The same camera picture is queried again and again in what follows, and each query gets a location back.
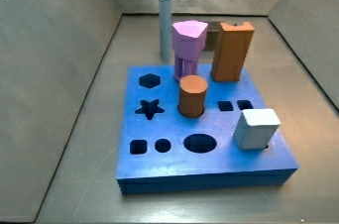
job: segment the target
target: gray enclosure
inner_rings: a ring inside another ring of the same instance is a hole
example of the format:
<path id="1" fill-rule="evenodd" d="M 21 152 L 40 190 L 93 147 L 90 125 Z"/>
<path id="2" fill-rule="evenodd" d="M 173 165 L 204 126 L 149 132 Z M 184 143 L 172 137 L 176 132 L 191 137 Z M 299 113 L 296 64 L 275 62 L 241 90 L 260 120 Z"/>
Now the gray enclosure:
<path id="1" fill-rule="evenodd" d="M 0 0 L 0 221 L 33 221 L 120 12 Z"/>
<path id="2" fill-rule="evenodd" d="M 279 0 L 268 17 L 339 109 L 339 0 Z"/>
<path id="3" fill-rule="evenodd" d="M 173 12 L 268 15 L 339 105 L 337 1 L 173 0 Z M 120 196 L 125 71 L 161 63 L 156 16 L 124 16 L 109 43 L 121 13 L 157 0 L 0 0 L 0 222 L 337 222 L 337 114 L 264 17 L 199 19 L 253 22 L 245 66 L 300 170 L 279 188 Z"/>

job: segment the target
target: purple pentagonal prism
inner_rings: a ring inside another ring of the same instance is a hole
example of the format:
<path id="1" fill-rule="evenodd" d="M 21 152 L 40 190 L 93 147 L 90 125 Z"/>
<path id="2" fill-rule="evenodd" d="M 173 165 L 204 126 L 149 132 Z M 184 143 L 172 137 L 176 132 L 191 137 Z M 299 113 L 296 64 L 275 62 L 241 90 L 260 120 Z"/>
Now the purple pentagonal prism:
<path id="1" fill-rule="evenodd" d="M 205 47 L 208 24 L 199 21 L 173 23 L 175 78 L 195 75 L 199 55 Z"/>

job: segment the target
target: brown cylinder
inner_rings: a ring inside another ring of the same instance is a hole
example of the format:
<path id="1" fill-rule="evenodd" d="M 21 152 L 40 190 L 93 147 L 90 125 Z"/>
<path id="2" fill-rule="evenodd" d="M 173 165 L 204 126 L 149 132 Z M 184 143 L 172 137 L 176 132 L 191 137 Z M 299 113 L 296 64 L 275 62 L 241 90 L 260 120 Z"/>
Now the brown cylinder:
<path id="1" fill-rule="evenodd" d="M 197 75 L 187 75 L 180 79 L 179 112 L 188 118 L 200 117 L 205 109 L 208 82 Z"/>

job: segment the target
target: white cube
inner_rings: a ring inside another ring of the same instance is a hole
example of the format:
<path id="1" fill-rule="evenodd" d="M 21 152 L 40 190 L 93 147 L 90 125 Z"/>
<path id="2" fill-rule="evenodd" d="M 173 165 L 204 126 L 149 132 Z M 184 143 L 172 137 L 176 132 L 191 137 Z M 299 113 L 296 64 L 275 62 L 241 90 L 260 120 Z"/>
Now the white cube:
<path id="1" fill-rule="evenodd" d="M 280 121 L 272 109 L 243 110 L 233 133 L 240 149 L 264 149 L 275 133 Z"/>

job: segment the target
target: blue block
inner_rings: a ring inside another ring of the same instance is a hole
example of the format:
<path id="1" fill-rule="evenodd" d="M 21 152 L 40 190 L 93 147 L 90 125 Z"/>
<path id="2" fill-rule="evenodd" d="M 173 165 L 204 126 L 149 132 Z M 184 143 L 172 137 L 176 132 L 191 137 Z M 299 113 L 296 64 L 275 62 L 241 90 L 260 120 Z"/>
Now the blue block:
<path id="1" fill-rule="evenodd" d="M 265 106 L 244 69 L 239 82 L 215 82 L 209 72 L 200 64 L 209 84 L 204 114 L 185 118 L 173 66 L 129 69 L 116 167 L 122 194 L 279 185 L 297 170 L 279 131 L 267 149 L 239 149 L 232 135 L 241 108 Z"/>
<path id="2" fill-rule="evenodd" d="M 160 54 L 164 62 L 171 56 L 172 0 L 159 0 Z"/>

